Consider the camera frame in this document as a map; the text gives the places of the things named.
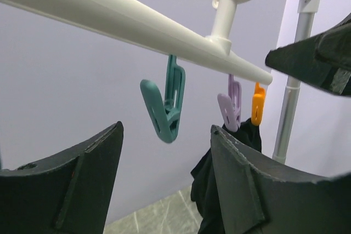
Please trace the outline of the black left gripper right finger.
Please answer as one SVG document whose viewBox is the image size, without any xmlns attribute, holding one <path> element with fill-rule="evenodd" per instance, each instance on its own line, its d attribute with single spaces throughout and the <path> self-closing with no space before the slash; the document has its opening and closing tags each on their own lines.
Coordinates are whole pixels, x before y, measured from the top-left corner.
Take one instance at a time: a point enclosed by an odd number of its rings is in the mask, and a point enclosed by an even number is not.
<svg viewBox="0 0 351 234">
<path fill-rule="evenodd" d="M 217 125 L 211 152 L 226 233 L 350 233 L 350 174 L 281 164 Z"/>
</svg>

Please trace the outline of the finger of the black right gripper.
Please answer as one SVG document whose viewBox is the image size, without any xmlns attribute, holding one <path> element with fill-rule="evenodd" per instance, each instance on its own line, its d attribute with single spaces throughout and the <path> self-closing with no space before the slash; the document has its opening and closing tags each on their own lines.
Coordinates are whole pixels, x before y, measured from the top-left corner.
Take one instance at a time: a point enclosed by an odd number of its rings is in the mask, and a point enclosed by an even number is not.
<svg viewBox="0 0 351 234">
<path fill-rule="evenodd" d="M 350 15 L 339 24 L 310 37 L 303 45 L 307 61 L 297 59 L 292 73 L 324 92 L 350 97 Z"/>
</svg>

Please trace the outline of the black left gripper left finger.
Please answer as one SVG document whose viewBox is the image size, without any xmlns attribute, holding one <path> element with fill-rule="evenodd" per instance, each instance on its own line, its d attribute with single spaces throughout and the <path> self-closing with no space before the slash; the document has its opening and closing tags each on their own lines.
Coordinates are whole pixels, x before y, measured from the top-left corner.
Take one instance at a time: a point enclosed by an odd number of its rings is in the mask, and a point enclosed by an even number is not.
<svg viewBox="0 0 351 234">
<path fill-rule="evenodd" d="M 124 128 L 21 167 L 1 170 L 1 233 L 103 233 Z"/>
</svg>

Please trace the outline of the black underwear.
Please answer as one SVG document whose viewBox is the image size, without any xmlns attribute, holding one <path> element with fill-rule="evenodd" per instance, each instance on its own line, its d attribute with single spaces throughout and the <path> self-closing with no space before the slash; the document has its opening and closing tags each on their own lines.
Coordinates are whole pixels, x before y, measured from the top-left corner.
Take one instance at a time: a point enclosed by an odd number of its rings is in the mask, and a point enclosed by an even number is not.
<svg viewBox="0 0 351 234">
<path fill-rule="evenodd" d="M 230 131 L 225 125 L 222 128 L 241 143 L 258 152 L 262 151 L 259 127 L 253 125 L 250 119 L 242 122 L 236 132 Z M 211 150 L 208 150 L 192 169 L 191 176 L 194 181 L 190 198 L 196 203 L 197 210 L 202 216 L 198 233 L 225 234 Z"/>
</svg>

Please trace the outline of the white plastic clip hanger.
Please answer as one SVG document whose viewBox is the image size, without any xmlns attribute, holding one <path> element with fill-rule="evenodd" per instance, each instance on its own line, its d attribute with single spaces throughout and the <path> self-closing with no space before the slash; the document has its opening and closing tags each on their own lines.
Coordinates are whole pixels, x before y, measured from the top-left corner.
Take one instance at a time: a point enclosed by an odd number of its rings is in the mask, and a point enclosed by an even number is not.
<svg viewBox="0 0 351 234">
<path fill-rule="evenodd" d="M 222 73 L 268 85 L 269 72 L 137 0 L 1 0 L 2 3 Z"/>
</svg>

